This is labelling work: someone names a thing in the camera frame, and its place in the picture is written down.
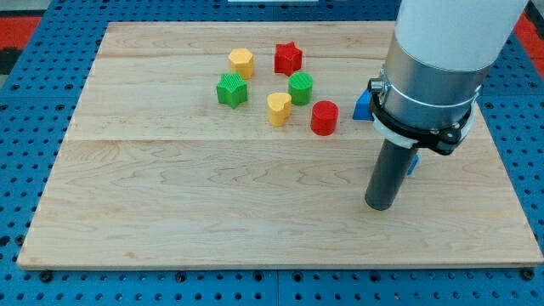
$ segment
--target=red star block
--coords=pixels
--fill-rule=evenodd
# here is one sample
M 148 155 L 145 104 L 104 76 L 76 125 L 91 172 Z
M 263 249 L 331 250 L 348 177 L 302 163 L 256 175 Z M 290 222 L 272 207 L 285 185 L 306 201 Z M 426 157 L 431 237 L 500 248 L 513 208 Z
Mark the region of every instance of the red star block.
M 288 77 L 303 64 L 303 51 L 294 42 L 275 45 L 274 72 L 285 73 Z

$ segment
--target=wood grain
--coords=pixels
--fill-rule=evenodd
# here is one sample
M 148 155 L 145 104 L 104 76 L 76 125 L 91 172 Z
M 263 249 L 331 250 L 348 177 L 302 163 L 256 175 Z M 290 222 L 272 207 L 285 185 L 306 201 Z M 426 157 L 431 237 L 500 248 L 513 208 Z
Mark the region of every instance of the wood grain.
M 362 201 L 382 143 L 351 115 L 389 22 L 112 23 L 72 117 L 18 263 L 24 269 L 403 269 L 543 261 L 480 114 L 452 156 L 422 162 L 394 206 Z M 275 43 L 296 41 L 313 101 L 340 107 L 329 137 L 311 105 L 271 127 L 285 91 Z M 250 99 L 215 84 L 249 48 Z

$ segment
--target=yellow heart block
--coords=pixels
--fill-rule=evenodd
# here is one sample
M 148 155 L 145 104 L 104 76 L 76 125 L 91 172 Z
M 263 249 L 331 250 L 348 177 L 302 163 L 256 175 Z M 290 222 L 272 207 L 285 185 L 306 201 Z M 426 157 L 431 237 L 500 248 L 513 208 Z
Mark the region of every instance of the yellow heart block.
M 236 48 L 229 54 L 230 73 L 240 72 L 241 78 L 247 80 L 253 75 L 253 54 L 246 48 Z
M 283 126 L 291 115 L 291 95 L 289 93 L 272 93 L 266 98 L 269 106 L 269 121 L 275 127 Z

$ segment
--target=blue part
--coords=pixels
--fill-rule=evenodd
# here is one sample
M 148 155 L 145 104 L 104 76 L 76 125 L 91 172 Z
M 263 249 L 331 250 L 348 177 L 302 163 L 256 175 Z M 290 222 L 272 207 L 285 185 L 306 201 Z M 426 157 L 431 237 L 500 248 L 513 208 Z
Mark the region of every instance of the blue part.
M 408 168 L 408 173 L 406 175 L 412 175 L 414 173 L 414 170 L 416 170 L 417 167 L 417 163 L 419 162 L 419 158 L 419 154 L 416 154 L 414 160 L 411 162 L 411 165 Z
M 371 95 L 368 93 L 368 90 L 365 90 L 365 92 L 357 99 L 357 102 L 355 102 L 355 109 L 354 109 L 354 120 L 367 120 L 372 121 L 372 114 L 370 109 L 368 108 L 369 104 L 371 102 Z
M 255 271 L 192 271 L 183 282 L 176 281 L 175 271 L 56 271 L 44 284 L 39 272 L 15 264 L 20 248 L 14 240 L 30 226 L 108 22 L 394 20 L 399 5 L 400 0 L 321 0 L 312 7 L 233 6 L 224 0 L 53 0 L 0 91 L 0 305 L 543 305 L 542 266 L 532 280 L 519 269 L 306 270 L 300 278 L 295 271 L 271 270 L 262 279 Z M 543 102 L 544 84 L 512 36 L 484 84 L 479 105 L 541 247 Z

